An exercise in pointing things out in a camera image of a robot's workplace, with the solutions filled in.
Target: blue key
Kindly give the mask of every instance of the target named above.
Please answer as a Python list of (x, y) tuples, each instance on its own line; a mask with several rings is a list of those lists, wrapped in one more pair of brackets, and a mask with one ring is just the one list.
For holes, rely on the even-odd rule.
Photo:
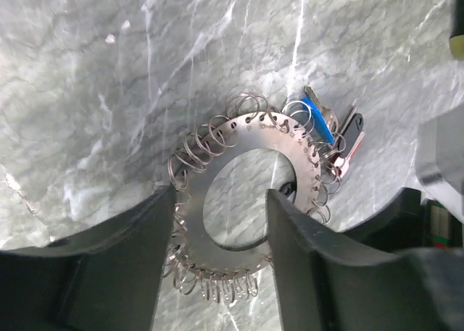
[[(314, 120), (314, 127), (316, 132), (322, 137), (323, 140), (327, 141), (330, 144), (335, 143), (334, 136), (332, 135), (331, 131), (328, 129), (326, 121), (324, 120), (324, 116), (320, 112), (319, 108), (312, 102), (312, 100), (308, 97), (304, 97), (302, 102), (306, 103), (311, 108), (311, 116)], [(303, 109), (307, 111), (307, 107), (302, 105)]]

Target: black plastic part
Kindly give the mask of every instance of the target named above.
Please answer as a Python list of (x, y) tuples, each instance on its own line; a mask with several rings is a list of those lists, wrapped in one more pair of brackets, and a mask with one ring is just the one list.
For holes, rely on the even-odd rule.
[(284, 331), (463, 329), (463, 251), (380, 251), (305, 216), (275, 190), (267, 209)]
[(464, 0), (454, 0), (450, 38), (464, 35)]
[(463, 224), (455, 217), (451, 218), (452, 246), (463, 247)]
[(174, 204), (166, 187), (59, 245), (2, 252), (0, 329), (150, 330)]
[(426, 246), (428, 227), (421, 192), (403, 188), (379, 213), (344, 234), (382, 251), (395, 252)]
[(354, 114), (349, 121), (349, 124), (347, 125), (347, 129), (341, 133), (344, 139), (340, 139), (337, 143), (338, 149), (343, 151), (345, 156), (348, 156), (350, 151), (355, 146), (358, 137), (363, 131), (363, 128), (363, 116), (360, 113)]

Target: hole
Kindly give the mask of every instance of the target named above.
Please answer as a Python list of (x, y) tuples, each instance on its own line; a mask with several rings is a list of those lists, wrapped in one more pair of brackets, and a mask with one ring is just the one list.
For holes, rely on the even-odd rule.
[(277, 151), (256, 149), (237, 156), (219, 171), (207, 191), (203, 222), (208, 235), (232, 251), (259, 244), (268, 233), (267, 189), (278, 190), (295, 180), (290, 161)]

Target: stainless steel disc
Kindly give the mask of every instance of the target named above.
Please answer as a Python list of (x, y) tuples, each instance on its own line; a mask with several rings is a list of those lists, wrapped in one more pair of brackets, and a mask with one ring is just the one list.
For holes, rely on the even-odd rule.
[[(215, 157), (202, 173), (188, 174), (188, 193), (191, 200), (182, 206), (182, 218), (186, 228), (185, 255), (189, 262), (195, 263), (194, 269), (204, 271), (210, 279), (233, 279), (238, 272), (256, 272), (267, 262), (270, 249), (266, 238), (262, 238), (247, 247), (231, 249), (218, 245), (208, 235), (203, 222), (203, 206), (208, 189), (219, 171), (237, 156), (255, 150), (267, 148), (282, 153), (292, 164), (297, 178), (297, 194), (295, 206), (303, 212), (314, 207), (313, 200), (318, 197), (317, 187), (320, 182), (319, 155), (315, 147), (308, 144), (305, 135), (296, 120), (286, 115), (272, 113), (273, 121), (285, 128), (277, 129), (276, 124), (266, 112), (258, 113), (258, 117), (250, 120), (250, 115), (243, 115), (229, 120), (217, 127), (213, 133), (223, 136), (225, 142), (236, 145), (227, 148), (223, 154)], [(218, 147), (214, 139), (207, 135), (202, 143)]]

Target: marble surface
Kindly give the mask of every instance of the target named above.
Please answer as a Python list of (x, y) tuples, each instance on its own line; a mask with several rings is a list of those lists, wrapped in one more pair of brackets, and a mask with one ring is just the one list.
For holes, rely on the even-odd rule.
[[(344, 230), (420, 187), (417, 126), (463, 102), (450, 0), (0, 0), (0, 23), (3, 249), (44, 246), (146, 198), (168, 182), (183, 136), (230, 95), (281, 106), (306, 84), (341, 118), (352, 104), (365, 118), (330, 203), (329, 226)], [(275, 157), (255, 159), (269, 170)], [(228, 228), (218, 240), (234, 240), (220, 236), (236, 235)], [(271, 270), (258, 278), (258, 297), (235, 306), (165, 280), (153, 330), (280, 330)]]
[[(247, 182), (242, 181), (245, 175)], [(206, 231), (222, 246), (239, 248), (259, 240), (268, 230), (266, 190), (295, 180), (291, 162), (277, 151), (257, 149), (237, 156), (208, 190), (203, 207)]]

